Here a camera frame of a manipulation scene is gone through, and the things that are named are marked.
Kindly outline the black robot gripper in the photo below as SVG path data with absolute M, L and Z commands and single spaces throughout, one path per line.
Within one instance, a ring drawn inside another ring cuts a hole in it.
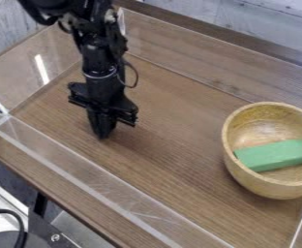
M 91 130 L 98 139 L 109 137 L 117 121 L 129 126 L 135 125 L 138 107 L 125 96 L 122 89 L 90 90 L 87 84 L 81 82 L 70 82 L 67 89 L 67 101 L 86 109 Z

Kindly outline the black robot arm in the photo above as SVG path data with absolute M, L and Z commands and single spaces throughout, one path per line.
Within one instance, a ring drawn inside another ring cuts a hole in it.
M 67 101 L 86 109 L 91 130 L 105 139 L 118 123 L 133 126 L 138 107 L 125 95 L 137 86 L 125 80 L 127 39 L 111 0 L 18 0 L 33 20 L 58 25 L 82 57 L 82 82 L 67 85 Z

